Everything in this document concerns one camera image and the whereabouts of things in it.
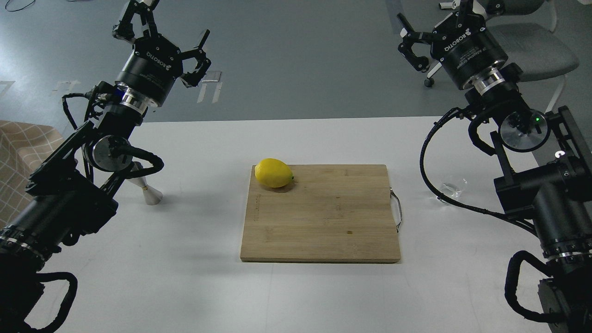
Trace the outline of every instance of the yellow lemon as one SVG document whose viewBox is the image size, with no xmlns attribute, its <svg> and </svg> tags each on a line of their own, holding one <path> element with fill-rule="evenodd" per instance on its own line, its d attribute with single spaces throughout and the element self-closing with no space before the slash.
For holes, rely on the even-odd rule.
<svg viewBox="0 0 592 333">
<path fill-rule="evenodd" d="M 255 165 L 255 178 L 266 186 L 277 188 L 288 185 L 294 176 L 290 167 L 275 158 L 266 158 Z"/>
</svg>

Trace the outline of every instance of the wooden cutting board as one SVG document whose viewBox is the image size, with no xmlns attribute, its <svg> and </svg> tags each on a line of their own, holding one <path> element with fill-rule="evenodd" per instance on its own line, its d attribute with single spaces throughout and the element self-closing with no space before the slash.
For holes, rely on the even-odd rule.
<svg viewBox="0 0 592 333">
<path fill-rule="evenodd" d="M 242 261 L 381 262 L 401 259 L 385 165 L 290 165 L 272 189 L 251 170 Z"/>
</svg>

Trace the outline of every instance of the table surface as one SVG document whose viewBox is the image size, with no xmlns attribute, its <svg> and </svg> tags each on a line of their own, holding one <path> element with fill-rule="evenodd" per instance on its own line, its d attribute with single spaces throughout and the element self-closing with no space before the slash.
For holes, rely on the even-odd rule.
<svg viewBox="0 0 592 333">
<path fill-rule="evenodd" d="M 515 314 L 503 291 L 515 252 L 542 258 L 538 240 L 493 217 L 445 206 L 423 184 L 419 152 L 435 120 L 143 124 L 130 141 L 165 161 L 148 179 L 165 197 L 147 206 L 141 190 L 125 183 L 115 197 L 117 215 L 48 261 L 43 271 L 79 279 L 59 332 L 547 332 L 546 324 Z M 455 120 L 436 135 L 426 169 L 434 182 L 463 175 L 469 185 L 462 201 L 499 212 L 493 178 L 500 167 L 471 145 L 467 125 Z M 385 164 L 403 207 L 402 260 L 241 262 L 251 166 L 267 157 Z M 536 166 L 529 153 L 510 160 L 516 171 Z M 396 213 L 394 202 L 392 208 Z M 522 305 L 536 311 L 541 278 L 525 268 L 518 289 Z M 28 322 L 49 323 L 64 292 L 65 284 L 48 284 Z"/>
</svg>

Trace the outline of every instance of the clear glass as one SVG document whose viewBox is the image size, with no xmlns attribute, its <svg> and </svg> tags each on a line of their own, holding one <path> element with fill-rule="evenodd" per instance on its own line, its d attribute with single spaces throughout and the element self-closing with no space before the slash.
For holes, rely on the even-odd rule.
<svg viewBox="0 0 592 333">
<path fill-rule="evenodd" d="M 438 190 L 445 196 L 454 200 L 458 200 L 462 192 L 466 190 L 467 185 L 468 182 L 464 177 L 448 175 L 442 178 Z M 440 201 L 444 204 L 449 204 L 442 199 L 440 199 Z"/>
</svg>

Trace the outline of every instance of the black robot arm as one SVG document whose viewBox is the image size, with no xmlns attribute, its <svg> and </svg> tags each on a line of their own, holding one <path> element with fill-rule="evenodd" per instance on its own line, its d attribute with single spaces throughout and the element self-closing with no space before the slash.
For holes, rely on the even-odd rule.
<svg viewBox="0 0 592 333">
<path fill-rule="evenodd" d="M 413 31 L 403 37 L 400 51 L 410 60 L 408 45 L 417 40 L 430 44 L 431 57 L 442 64 L 459 89 L 469 90 L 465 94 L 469 105 L 456 109 L 461 118 L 471 120 L 468 130 L 473 144 L 498 157 L 503 177 L 495 179 L 494 185 L 505 212 L 500 218 L 533 221 L 546 262 L 526 251 L 510 260 L 505 288 L 508 304 L 526 319 L 549 323 L 553 333 L 592 332 L 592 219 L 584 207 L 584 202 L 592 200 L 592 154 L 567 107 L 542 114 L 525 103 L 517 85 L 522 71 L 513 63 L 504 67 L 507 55 L 488 32 L 483 17 L 470 12 L 471 5 L 472 1 L 463 0 L 459 12 L 433 29 L 432 33 L 445 39 L 427 40 Z M 399 18 L 412 31 L 407 20 L 402 15 Z M 414 61 L 412 57 L 410 63 L 418 69 Z M 490 120 L 498 125 L 491 134 L 493 146 L 477 133 Z M 441 125 L 439 121 L 430 134 Z M 514 172 L 505 149 L 534 151 L 551 133 L 561 148 L 555 160 Z M 524 261 L 548 276 L 539 283 L 543 313 L 523 308 L 516 297 Z"/>
<path fill-rule="evenodd" d="M 430 60 L 426 56 L 418 57 L 411 49 L 413 44 L 431 44 L 436 39 L 442 40 L 443 38 L 446 39 L 446 37 L 442 34 L 418 33 L 413 30 L 413 27 L 403 14 L 397 14 L 397 18 L 403 25 L 403 30 L 401 31 L 403 42 L 399 44 L 399 52 L 401 52 L 416 71 L 426 72 L 430 67 Z"/>
<path fill-rule="evenodd" d="M 62 98 L 66 114 L 66 98 L 87 98 L 86 122 L 77 127 L 69 117 L 75 132 L 31 174 L 26 191 L 32 202 L 0 231 L 3 333 L 51 333 L 64 323 L 76 295 L 76 278 L 70 273 L 38 272 L 61 251 L 61 245 L 72 246 L 80 236 L 98 232 L 115 215 L 118 203 L 113 198 L 125 179 L 154 174 L 164 167 L 158 156 L 131 146 L 128 139 L 142 124 L 147 109 L 164 103 L 175 80 L 183 75 L 182 61 L 190 57 L 198 60 L 198 67 L 187 81 L 197 86 L 210 65 L 202 49 L 209 31 L 196 49 L 182 53 L 157 32 L 152 14 L 157 4 L 158 0 L 131 0 L 124 7 L 113 36 L 131 43 L 133 51 L 114 85 L 100 82 L 86 94 Z M 136 14 L 143 25 L 143 36 L 137 39 L 131 24 Z M 94 112 L 96 106 L 103 111 Z M 88 120 L 99 115 L 96 122 Z M 88 168 L 86 177 L 76 169 L 78 150 L 90 171 L 97 168 L 111 173 L 102 186 L 94 184 Z M 152 166 L 144 169 L 133 159 Z M 43 329 L 29 327 L 25 319 L 41 298 L 43 283 L 55 280 L 70 284 L 56 319 Z"/>
</svg>

